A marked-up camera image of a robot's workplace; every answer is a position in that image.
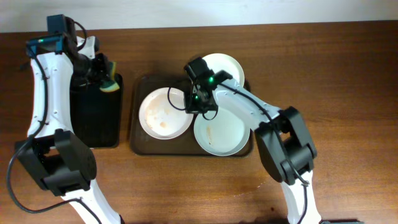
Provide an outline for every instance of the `brown table surface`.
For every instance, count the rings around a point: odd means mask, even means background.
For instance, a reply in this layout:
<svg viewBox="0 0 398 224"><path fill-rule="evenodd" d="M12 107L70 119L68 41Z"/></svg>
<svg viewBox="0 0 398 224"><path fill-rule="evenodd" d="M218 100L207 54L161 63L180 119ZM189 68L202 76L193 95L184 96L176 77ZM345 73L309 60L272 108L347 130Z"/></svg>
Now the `brown table surface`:
<svg viewBox="0 0 398 224"><path fill-rule="evenodd" d="M262 167L257 148L242 159L141 157L129 149L133 83L150 73L183 75L190 58L213 52L236 58L259 98L302 112L318 149L313 189L324 219L398 220L398 21L88 33L124 78L120 145L94 154L99 186L126 223L287 216L280 184ZM26 137L32 116L32 74L18 71L27 61L24 43L42 34L0 34L1 223L82 223L69 205L25 213L5 187L13 144ZM12 184L29 208L61 201L41 191L18 162Z"/></svg>

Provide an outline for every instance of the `wooden table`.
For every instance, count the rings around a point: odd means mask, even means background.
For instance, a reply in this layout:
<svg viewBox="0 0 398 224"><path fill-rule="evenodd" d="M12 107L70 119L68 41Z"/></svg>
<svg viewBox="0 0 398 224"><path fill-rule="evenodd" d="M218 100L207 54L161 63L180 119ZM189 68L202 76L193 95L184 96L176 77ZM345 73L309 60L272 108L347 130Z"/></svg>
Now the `wooden table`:
<svg viewBox="0 0 398 224"><path fill-rule="evenodd" d="M0 222L81 223L71 206L31 215L9 198L4 176L32 116L33 78L19 72L26 40L0 34ZM326 220L398 220L398 21L177 29L91 30L118 63L125 92L120 145L94 151L98 183L127 223L250 223L284 218L280 185L254 150L248 157L141 157L129 149L133 83L149 73L183 75L193 56L222 52L243 66L252 92L298 108L318 149L313 189ZM17 162L21 202L61 201L41 191Z"/></svg>

